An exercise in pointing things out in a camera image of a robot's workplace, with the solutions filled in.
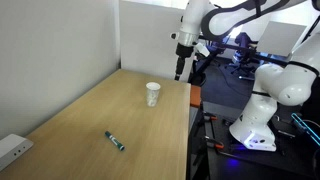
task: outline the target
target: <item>wire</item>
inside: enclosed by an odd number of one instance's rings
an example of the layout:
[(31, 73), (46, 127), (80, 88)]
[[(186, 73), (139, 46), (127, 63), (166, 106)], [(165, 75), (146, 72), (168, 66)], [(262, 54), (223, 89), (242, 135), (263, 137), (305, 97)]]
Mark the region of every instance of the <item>wire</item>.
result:
[(320, 149), (316, 150), (314, 152), (312, 157), (312, 167), (313, 167), (313, 173), (317, 180), (319, 180), (319, 174), (317, 173), (317, 154), (320, 152)]
[(316, 125), (318, 128), (320, 128), (320, 125), (317, 124), (316, 122), (313, 122), (313, 121), (310, 121), (310, 120), (303, 120), (304, 122), (309, 122), (309, 123), (312, 123), (314, 125)]
[(250, 96), (248, 96), (248, 95), (246, 95), (246, 94), (243, 94), (243, 93), (237, 91), (237, 90), (234, 89), (233, 87), (231, 87), (230, 84), (229, 84), (229, 82), (227, 81), (227, 78), (226, 78), (225, 74), (222, 72), (222, 70), (220, 69), (220, 67), (218, 67), (218, 69), (220, 70), (220, 72), (221, 72), (221, 74), (222, 74), (222, 76), (223, 76), (223, 78), (224, 78), (224, 81), (226, 82), (227, 86), (228, 86), (230, 89), (232, 89), (234, 92), (236, 92), (236, 93), (238, 93), (238, 94), (240, 94), (240, 95), (242, 95), (242, 96), (250, 97)]

